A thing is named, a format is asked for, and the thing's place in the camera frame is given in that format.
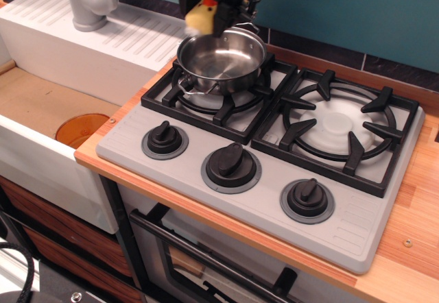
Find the burner grate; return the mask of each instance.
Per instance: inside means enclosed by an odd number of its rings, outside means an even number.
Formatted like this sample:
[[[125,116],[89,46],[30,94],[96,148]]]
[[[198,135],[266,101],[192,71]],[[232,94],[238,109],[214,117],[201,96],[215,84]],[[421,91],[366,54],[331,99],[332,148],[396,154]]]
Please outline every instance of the burner grate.
[[[270,74],[273,71],[285,74],[282,82],[275,90],[270,88]],[[173,67],[142,96],[141,105],[232,141],[247,144],[261,124],[267,111],[271,108],[272,102],[282,87],[295,80],[297,67],[276,61],[273,54],[268,54],[261,66],[261,75],[257,83],[248,90],[254,95],[254,98],[247,103],[237,106],[233,99],[235,95],[232,94],[231,96],[224,97],[220,108],[206,108],[189,101],[183,91],[176,85],[181,75],[184,75],[182,68],[175,61]],[[192,89],[190,84],[186,82],[182,85],[187,90]],[[238,117],[238,114],[249,112],[249,110],[254,110],[254,116],[244,126],[244,129],[239,130],[230,126],[229,119],[232,116]]]
[[[367,121],[362,124],[363,128],[381,138],[380,143],[366,150],[355,133],[349,131],[346,133],[348,153],[334,154],[314,147],[302,138],[318,121],[317,119],[292,121],[290,114],[300,110],[316,109],[314,103],[306,100],[309,93],[313,92],[314,96],[318,95],[323,101],[331,103],[334,91],[343,92],[348,99],[362,101],[363,114],[378,112],[383,115],[387,125]],[[375,90],[337,79],[335,73],[330,70],[318,73],[308,69],[303,69],[299,73],[295,82],[283,90],[274,104],[271,113],[252,140],[253,148],[377,197],[383,197],[385,194],[405,137],[418,110],[418,102],[394,95],[391,88]],[[394,115],[394,112],[401,113],[401,110],[405,115],[403,123]],[[283,133],[279,137],[279,142],[272,142],[268,137],[273,137],[270,134],[272,126],[279,117],[282,118]],[[391,154],[391,157],[383,169],[382,181],[378,182],[357,174],[358,167],[365,160],[380,158],[384,152]]]

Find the oven door handle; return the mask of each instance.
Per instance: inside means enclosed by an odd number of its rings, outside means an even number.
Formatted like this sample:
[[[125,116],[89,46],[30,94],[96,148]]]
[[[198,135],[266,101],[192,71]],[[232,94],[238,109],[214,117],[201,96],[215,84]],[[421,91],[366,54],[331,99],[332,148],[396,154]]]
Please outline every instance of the oven door handle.
[[[271,289],[264,284],[257,282],[251,276],[244,274],[242,271],[227,265],[218,257],[186,240],[182,236],[176,234],[173,230],[166,228],[163,224],[161,224],[161,219],[166,215],[168,210],[169,208],[162,204],[155,205],[148,215],[144,215],[140,213],[139,210],[134,209],[130,213],[130,221],[147,230],[160,240],[174,246],[175,248],[178,248],[181,252],[205,264],[207,267],[220,272],[224,276],[234,280],[236,283],[251,290],[262,298],[269,300],[269,302],[300,302],[298,300],[291,300],[286,297],[297,278],[296,272],[294,272],[292,269],[284,268],[273,289]]]

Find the teal wall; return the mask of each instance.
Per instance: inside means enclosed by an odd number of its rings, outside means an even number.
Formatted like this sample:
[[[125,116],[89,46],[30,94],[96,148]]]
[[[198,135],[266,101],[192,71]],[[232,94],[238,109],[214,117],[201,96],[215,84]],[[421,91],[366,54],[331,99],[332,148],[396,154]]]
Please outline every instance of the teal wall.
[[[439,0],[262,0],[257,9],[256,24],[439,72]]]

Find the stove knob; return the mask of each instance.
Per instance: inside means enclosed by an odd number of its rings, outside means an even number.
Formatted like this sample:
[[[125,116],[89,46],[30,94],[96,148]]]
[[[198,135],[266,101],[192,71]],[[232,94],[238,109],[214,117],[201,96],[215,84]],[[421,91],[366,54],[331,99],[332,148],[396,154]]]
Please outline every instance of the stove knob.
[[[249,183],[256,170],[253,157],[239,143],[232,143],[213,152],[206,164],[206,172],[211,181],[227,188]]]
[[[315,178],[295,184],[287,195],[288,206],[305,217],[321,215],[328,206],[328,197]]]
[[[168,121],[162,122],[155,127],[148,137],[147,146],[156,154],[170,154],[176,151],[182,144],[180,132],[170,126]]]

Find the black tile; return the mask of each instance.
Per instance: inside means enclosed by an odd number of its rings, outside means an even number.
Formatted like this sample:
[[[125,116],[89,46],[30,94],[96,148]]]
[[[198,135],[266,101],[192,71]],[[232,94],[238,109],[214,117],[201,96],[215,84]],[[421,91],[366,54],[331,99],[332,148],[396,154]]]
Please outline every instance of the black tile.
[[[172,3],[166,0],[119,0],[121,3],[127,3],[145,10],[170,15],[178,19],[183,19],[180,13],[180,6],[177,3]]]
[[[364,70],[439,92],[439,73],[370,55],[366,56]]]
[[[268,33],[270,32],[267,27],[258,27],[259,33],[258,36],[261,37],[261,39],[268,43]]]
[[[292,34],[286,34],[285,32],[273,29],[270,34],[270,44],[358,70],[361,69],[364,60],[363,53]]]

